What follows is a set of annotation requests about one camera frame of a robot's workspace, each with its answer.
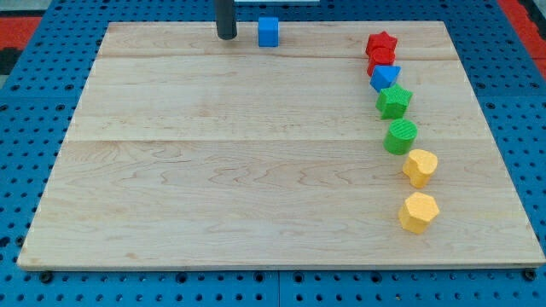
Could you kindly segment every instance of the black cylinder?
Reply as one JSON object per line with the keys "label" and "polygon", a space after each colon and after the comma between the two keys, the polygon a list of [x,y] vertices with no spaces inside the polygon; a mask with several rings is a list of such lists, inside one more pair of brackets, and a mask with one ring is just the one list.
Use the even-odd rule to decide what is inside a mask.
{"label": "black cylinder", "polygon": [[230,40],[237,36],[235,0],[214,0],[218,37]]}

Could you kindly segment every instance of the blue cube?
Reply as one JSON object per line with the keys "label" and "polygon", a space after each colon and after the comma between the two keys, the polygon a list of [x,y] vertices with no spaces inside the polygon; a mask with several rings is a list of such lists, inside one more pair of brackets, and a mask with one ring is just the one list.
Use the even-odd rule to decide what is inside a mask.
{"label": "blue cube", "polygon": [[378,65],[374,68],[374,73],[369,83],[379,93],[381,90],[390,88],[396,83],[400,67]]}
{"label": "blue cube", "polygon": [[279,19],[276,17],[258,18],[258,46],[277,47],[279,45]]}

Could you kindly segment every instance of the blue pegboard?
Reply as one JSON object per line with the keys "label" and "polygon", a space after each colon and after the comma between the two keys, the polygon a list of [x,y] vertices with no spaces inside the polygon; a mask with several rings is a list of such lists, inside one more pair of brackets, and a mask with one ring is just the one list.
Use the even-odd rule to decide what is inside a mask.
{"label": "blue pegboard", "polygon": [[[0,91],[0,304],[544,305],[544,268],[536,276],[521,270],[49,275],[18,269],[20,243],[108,22],[212,20],[212,5],[212,0],[51,4]],[[319,6],[237,8],[239,20],[264,15],[280,20],[443,20],[546,249],[546,83],[495,1],[322,0]]]}

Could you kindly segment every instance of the toy block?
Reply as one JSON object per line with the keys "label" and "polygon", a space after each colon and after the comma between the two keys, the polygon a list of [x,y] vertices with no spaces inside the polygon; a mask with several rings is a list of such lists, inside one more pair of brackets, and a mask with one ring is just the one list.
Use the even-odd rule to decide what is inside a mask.
{"label": "toy block", "polygon": [[427,230],[439,213],[436,200],[432,196],[415,192],[405,200],[398,211],[398,220],[403,229],[420,235]]}
{"label": "toy block", "polygon": [[381,112],[381,119],[401,119],[412,96],[412,92],[395,84],[379,92],[375,108]]}
{"label": "toy block", "polygon": [[390,88],[396,83],[400,67],[377,65],[372,73],[369,83],[379,93],[381,90]]}
{"label": "toy block", "polygon": [[422,149],[409,152],[402,166],[402,171],[409,177],[409,183],[415,188],[425,188],[430,177],[436,171],[438,157],[434,153]]}
{"label": "toy block", "polygon": [[276,17],[258,18],[258,46],[277,47],[279,45],[279,19]]}
{"label": "toy block", "polygon": [[417,126],[407,119],[394,119],[389,125],[383,147],[391,154],[406,154],[417,137]]}
{"label": "toy block", "polygon": [[388,48],[392,51],[396,49],[398,40],[383,31],[379,34],[369,34],[368,43],[366,44],[366,55],[371,56],[377,48]]}
{"label": "toy block", "polygon": [[368,70],[366,71],[371,77],[376,65],[392,65],[395,59],[394,51],[388,48],[376,48],[369,57]]}

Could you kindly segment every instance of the yellow block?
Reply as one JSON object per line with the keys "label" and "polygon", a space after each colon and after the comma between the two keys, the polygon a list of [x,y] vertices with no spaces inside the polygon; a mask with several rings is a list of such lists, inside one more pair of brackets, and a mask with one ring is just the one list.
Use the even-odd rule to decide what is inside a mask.
{"label": "yellow block", "polygon": [[432,196],[415,192],[406,199],[398,211],[398,219],[403,229],[419,235],[439,213],[436,200]]}
{"label": "yellow block", "polygon": [[438,157],[434,153],[422,149],[414,149],[408,153],[408,158],[402,167],[408,175],[409,183],[416,188],[425,188],[430,177],[436,171]]}

